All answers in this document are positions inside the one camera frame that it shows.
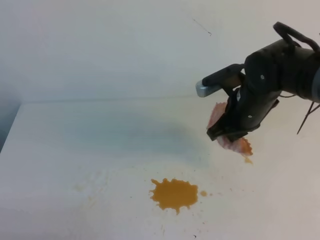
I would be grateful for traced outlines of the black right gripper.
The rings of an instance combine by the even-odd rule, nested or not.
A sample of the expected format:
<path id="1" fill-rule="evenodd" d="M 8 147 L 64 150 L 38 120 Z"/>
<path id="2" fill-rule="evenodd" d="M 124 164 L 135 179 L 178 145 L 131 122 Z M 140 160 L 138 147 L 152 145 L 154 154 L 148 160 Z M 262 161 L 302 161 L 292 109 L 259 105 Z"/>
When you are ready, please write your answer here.
<path id="1" fill-rule="evenodd" d="M 226 137 L 235 142 L 255 130 L 282 92 L 314 101 L 315 52 L 278 40 L 247 56 L 245 79 L 239 96 L 228 101 L 224 117 L 207 130 L 214 141 Z"/>

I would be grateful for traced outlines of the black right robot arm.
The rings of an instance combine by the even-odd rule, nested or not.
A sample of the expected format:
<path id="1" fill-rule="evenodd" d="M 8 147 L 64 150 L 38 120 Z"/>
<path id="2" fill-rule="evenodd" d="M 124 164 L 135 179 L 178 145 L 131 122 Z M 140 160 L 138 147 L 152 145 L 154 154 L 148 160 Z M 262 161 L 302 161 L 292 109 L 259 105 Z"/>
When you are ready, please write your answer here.
<path id="1" fill-rule="evenodd" d="M 234 142 L 260 127 L 282 92 L 319 103 L 320 52 L 281 39 L 253 52 L 243 64 L 205 77 L 202 85 L 228 95 L 226 108 L 207 130 L 208 136 Z"/>

